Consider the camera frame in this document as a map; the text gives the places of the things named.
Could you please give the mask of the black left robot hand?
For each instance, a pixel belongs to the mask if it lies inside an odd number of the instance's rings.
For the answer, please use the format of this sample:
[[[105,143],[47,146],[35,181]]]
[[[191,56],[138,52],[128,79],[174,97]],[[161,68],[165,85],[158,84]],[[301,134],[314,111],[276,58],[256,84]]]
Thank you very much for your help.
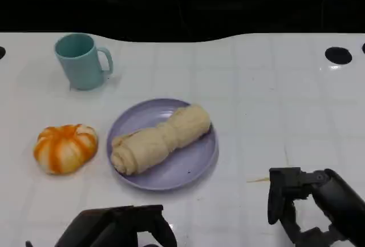
[[[150,233],[161,246],[177,246],[162,205],[120,206],[80,212],[56,246],[138,246],[137,234]]]

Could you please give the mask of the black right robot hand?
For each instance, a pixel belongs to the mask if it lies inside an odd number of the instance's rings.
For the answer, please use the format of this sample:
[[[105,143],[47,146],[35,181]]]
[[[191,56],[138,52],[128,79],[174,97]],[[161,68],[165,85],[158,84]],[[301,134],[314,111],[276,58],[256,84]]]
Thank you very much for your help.
[[[332,169],[311,173],[299,167],[271,168],[267,203],[270,225],[280,222],[295,246],[331,246],[349,241],[364,246],[364,200]],[[328,230],[318,227],[301,231],[294,201],[312,196],[330,220]]]

